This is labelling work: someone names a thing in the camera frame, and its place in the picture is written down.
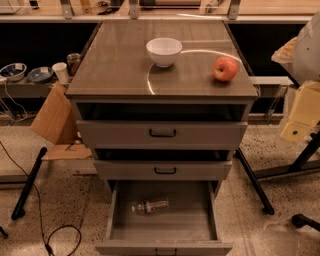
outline gray cabinet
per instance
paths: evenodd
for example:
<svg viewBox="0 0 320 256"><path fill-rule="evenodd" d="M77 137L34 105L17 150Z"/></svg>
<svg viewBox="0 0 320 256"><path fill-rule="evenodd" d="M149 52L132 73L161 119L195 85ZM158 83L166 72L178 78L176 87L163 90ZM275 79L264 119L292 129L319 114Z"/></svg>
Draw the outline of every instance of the gray cabinet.
<svg viewBox="0 0 320 256"><path fill-rule="evenodd" d="M156 67L148 40L170 36L185 49ZM67 96L99 177L110 189L101 255L226 255L215 198L257 97L243 65L214 80L220 55L237 52L219 21L112 20L100 27ZM138 215L132 206L165 196L169 209Z"/></svg>

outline tripod leg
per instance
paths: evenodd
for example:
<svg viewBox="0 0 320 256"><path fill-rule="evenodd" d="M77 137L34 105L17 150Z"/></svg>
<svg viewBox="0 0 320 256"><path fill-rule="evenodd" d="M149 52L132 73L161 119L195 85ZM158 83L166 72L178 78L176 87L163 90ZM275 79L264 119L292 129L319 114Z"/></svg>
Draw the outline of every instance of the tripod leg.
<svg viewBox="0 0 320 256"><path fill-rule="evenodd" d="M299 171L302 166L309 160L309 158L319 149L320 147L320 131L317 134L311 135L312 140L309 142L307 147L301 152L299 157L289 167L288 173Z"/></svg>
<svg viewBox="0 0 320 256"><path fill-rule="evenodd" d="M21 196L18 200L18 203L17 203L17 205L11 215L11 219L16 220L16 219L24 216L25 211L23 209L23 206L24 206L25 202L27 201L29 192L33 186L33 182L36 179L36 176L37 176L38 171L40 169L40 166L42 163L41 158L46 154L46 152L47 152L47 149L45 147L41 148L39 155L33 165L32 171L28 177L28 180L22 190L22 193L21 193Z"/></svg>
<svg viewBox="0 0 320 256"><path fill-rule="evenodd" d="M8 238L8 234L6 232L4 232L3 228L0 226L0 233L3 235L4 239Z"/></svg>
<svg viewBox="0 0 320 256"><path fill-rule="evenodd" d="M302 228L303 226L308 225L315 230L320 231L320 223L304 216L303 214L296 214L292 216L291 221L297 228Z"/></svg>
<svg viewBox="0 0 320 256"><path fill-rule="evenodd" d="M242 163L243 168L245 169L253 187L255 188L255 190L258 194L258 196L260 197L261 202L264 205L264 208L263 208L264 213L274 215L274 209L273 209L272 205L270 204L268 197L264 193L263 188L261 187L259 181L257 180L254 172L252 171L249 163L247 162L247 160L246 160L245 156L243 155L240 148L236 151L236 154L237 154L237 157L239 158L240 162Z"/></svg>

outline drawer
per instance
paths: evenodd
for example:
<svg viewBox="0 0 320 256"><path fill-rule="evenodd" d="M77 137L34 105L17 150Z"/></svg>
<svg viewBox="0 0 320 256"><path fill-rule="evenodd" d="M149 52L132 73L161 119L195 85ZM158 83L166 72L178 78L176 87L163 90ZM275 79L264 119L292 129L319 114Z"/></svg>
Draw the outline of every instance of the drawer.
<svg viewBox="0 0 320 256"><path fill-rule="evenodd" d="M231 161L218 150L97 150L107 180L224 180Z"/></svg>
<svg viewBox="0 0 320 256"><path fill-rule="evenodd" d="M214 188L204 181L118 181L112 194L101 255L227 255L219 240ZM169 208L138 215L132 206L165 196Z"/></svg>
<svg viewBox="0 0 320 256"><path fill-rule="evenodd" d="M237 149L246 122L78 121L95 148Z"/></svg>

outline black panel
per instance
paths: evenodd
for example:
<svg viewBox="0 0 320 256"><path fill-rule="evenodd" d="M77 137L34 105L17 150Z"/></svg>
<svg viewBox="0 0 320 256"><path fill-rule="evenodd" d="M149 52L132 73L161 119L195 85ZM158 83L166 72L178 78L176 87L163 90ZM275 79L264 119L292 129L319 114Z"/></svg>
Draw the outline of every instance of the black panel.
<svg viewBox="0 0 320 256"><path fill-rule="evenodd" d="M2 100L7 106L10 107L11 111L24 114L22 107L19 105L22 105L26 111L36 112L36 111L39 111L39 109L42 107L45 101L45 98L32 98L32 99L15 98L14 101L19 105L14 104L11 99L2 98Z"/></svg>
<svg viewBox="0 0 320 256"><path fill-rule="evenodd" d="M81 53L96 23L0 23L0 68L22 62L27 72L40 66L66 62Z"/></svg>
<svg viewBox="0 0 320 256"><path fill-rule="evenodd" d="M239 48L255 76L287 76L271 61L274 51L297 36L304 24L229 24Z"/></svg>
<svg viewBox="0 0 320 256"><path fill-rule="evenodd" d="M108 161L226 161L229 150L96 149Z"/></svg>
<svg viewBox="0 0 320 256"><path fill-rule="evenodd" d="M274 101L274 98L259 98L257 99L251 108L250 113L267 113L270 105ZM276 108L274 110L275 114L283 113L284 98L280 98Z"/></svg>
<svg viewBox="0 0 320 256"><path fill-rule="evenodd" d="M240 121L240 104L78 103L84 120Z"/></svg>

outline metal stand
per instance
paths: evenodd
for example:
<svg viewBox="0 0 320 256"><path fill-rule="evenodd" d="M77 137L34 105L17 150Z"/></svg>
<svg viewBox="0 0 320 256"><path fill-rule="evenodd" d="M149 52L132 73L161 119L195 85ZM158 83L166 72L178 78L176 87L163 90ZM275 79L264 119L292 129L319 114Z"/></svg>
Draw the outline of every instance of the metal stand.
<svg viewBox="0 0 320 256"><path fill-rule="evenodd" d="M31 171L30 175L28 176L26 184L21 192L18 203L12 213L11 219L16 220L16 219L21 218L25 215L25 211L23 210L23 206L28 198L30 190L33 186L33 182L34 182L34 180L38 174L38 171L40 169L40 166L42 163L41 158L46 154L46 152L47 152L47 148L45 148L45 147L41 148L39 155L33 165L32 171Z"/></svg>
<svg viewBox="0 0 320 256"><path fill-rule="evenodd" d="M4 230L1 226L0 226L0 233L2 234L4 239L8 238L8 234L6 232L4 232Z"/></svg>
<svg viewBox="0 0 320 256"><path fill-rule="evenodd" d="M258 171L252 171L250 165L248 164L245 156L243 155L241 149L237 150L237 156L239 160L241 161L245 171L247 172L257 194L259 195L263 205L265 208L263 209L265 213L273 215L274 209L272 208L267 196L265 195L258 179L272 177L272 176L279 176L279 175L285 175L290 173L297 173L312 169L318 169L320 168L320 160L315 161L309 161L310 157L318 150L320 147L320 131L315 134L311 134L312 140L309 142L307 147L302 151L302 153L298 156L298 158L294 161L291 165L285 165L285 166L279 166L269 169L262 169ZM311 227L315 228L316 230L319 230L320 224L308 219L307 217L303 216L302 214L298 214L292 217L292 221L294 224L297 224L298 227L299 224L302 225L310 225Z"/></svg>

